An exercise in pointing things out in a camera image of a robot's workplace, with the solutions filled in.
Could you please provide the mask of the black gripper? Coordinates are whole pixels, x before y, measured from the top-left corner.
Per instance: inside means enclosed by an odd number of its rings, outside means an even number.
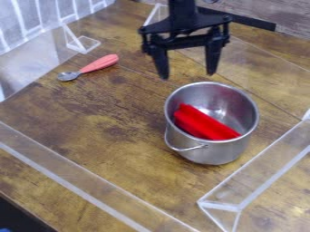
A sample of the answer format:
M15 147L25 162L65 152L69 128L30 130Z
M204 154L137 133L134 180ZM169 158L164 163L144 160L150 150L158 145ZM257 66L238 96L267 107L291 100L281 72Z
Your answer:
M169 16L160 22L144 25L142 50L149 53L164 80L170 76L168 50L204 46L208 74L217 72L222 48L229 43L228 14L202 14L196 0L169 0Z

